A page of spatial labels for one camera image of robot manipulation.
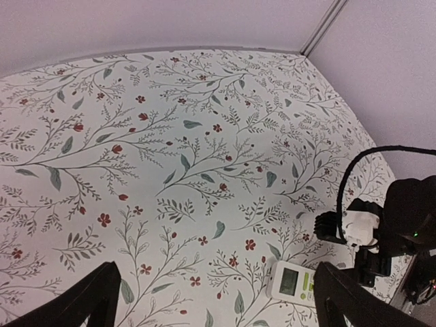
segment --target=white floral backdrop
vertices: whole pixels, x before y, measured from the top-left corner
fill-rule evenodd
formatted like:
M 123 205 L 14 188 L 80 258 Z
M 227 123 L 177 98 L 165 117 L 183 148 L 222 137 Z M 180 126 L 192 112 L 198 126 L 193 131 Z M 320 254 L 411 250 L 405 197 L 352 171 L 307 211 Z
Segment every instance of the white floral backdrop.
M 298 55 L 198 50 L 60 63 L 0 81 L 0 321 L 115 261 L 117 326 L 317 326 L 269 299 L 271 264 L 352 265 L 303 213 L 373 146 Z M 381 155 L 349 180 L 383 203 Z M 371 290 L 390 300 L 408 258 Z

